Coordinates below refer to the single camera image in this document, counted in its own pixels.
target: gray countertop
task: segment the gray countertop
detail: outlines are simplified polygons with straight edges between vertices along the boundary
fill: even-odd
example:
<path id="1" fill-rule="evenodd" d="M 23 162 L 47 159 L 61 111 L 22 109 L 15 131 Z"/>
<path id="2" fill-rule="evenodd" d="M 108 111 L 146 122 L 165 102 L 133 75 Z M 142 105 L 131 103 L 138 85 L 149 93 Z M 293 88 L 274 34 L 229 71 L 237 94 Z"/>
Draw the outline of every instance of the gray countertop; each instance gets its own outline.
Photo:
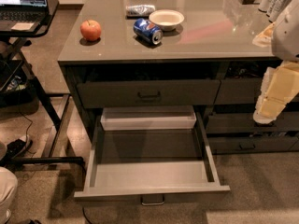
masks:
<path id="1" fill-rule="evenodd" d="M 160 46 L 136 39 L 125 5 L 153 2 L 157 9 L 180 11 L 185 21 L 176 31 L 164 33 Z M 87 0 L 59 56 L 60 65 L 88 63 L 167 63 L 190 60 L 229 60 L 273 57 L 271 49 L 252 44 L 269 25 L 257 5 L 237 0 Z M 101 39 L 86 42 L 79 26 L 87 19 L 99 21 Z"/>

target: floor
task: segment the floor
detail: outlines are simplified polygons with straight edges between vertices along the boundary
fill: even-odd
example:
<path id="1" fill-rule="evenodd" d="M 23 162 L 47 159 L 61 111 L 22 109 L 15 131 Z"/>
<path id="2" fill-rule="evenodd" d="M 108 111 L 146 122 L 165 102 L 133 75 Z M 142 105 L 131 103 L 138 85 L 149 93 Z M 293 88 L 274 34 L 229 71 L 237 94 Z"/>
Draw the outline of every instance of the floor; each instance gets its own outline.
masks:
<path id="1" fill-rule="evenodd" d="M 32 39 L 33 44 L 22 50 L 46 92 L 68 93 L 57 58 L 78 16 L 79 9 L 58 10 L 49 33 Z M 53 98 L 52 102 L 57 108 L 61 98 Z M 1 142 L 8 144 L 26 134 L 29 128 L 33 144 L 23 154 L 25 157 L 40 157 L 51 126 L 50 118 L 37 99 L 0 108 Z M 76 155 L 83 157 L 87 164 L 90 148 L 91 143 L 70 99 L 53 156 Z M 299 153 L 218 155 L 214 159 L 221 182 L 231 188 L 217 201 L 147 207 L 103 205 L 85 209 L 89 221 L 74 201 L 74 192 L 82 190 L 84 185 L 82 167 L 67 163 L 9 166 L 19 180 L 9 224 L 21 224 L 27 218 L 38 219 L 43 224 L 299 223 Z"/>

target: bowl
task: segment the bowl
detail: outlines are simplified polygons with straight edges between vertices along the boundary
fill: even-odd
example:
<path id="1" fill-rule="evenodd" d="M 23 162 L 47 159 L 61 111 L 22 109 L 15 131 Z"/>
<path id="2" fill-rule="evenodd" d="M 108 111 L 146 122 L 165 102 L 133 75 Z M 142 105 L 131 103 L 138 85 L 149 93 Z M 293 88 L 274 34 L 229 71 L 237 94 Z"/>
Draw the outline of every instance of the bowl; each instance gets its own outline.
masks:
<path id="1" fill-rule="evenodd" d="M 149 15 L 149 20 L 163 31 L 172 31 L 184 21 L 184 16 L 175 10 L 156 10 Z"/>

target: white box in drawer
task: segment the white box in drawer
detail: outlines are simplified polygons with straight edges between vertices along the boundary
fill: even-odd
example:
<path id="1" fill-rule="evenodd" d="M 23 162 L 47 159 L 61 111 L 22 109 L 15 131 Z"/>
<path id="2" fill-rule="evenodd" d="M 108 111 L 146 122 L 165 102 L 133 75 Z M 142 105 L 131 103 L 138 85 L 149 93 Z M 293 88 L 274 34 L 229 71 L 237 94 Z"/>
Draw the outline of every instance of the white box in drawer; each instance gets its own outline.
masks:
<path id="1" fill-rule="evenodd" d="M 101 117 L 105 131 L 191 129 L 195 122 L 190 105 L 104 108 Z"/>

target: apple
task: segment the apple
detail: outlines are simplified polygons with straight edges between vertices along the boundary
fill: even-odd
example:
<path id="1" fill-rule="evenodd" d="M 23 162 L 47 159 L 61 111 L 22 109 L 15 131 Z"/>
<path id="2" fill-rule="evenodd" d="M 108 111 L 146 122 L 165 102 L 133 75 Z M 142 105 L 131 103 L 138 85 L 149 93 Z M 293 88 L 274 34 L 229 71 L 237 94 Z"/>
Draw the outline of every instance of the apple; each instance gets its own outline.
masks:
<path id="1" fill-rule="evenodd" d="M 80 31 L 85 40 L 96 41 L 101 36 L 102 28 L 99 22 L 86 20 L 80 25 Z"/>

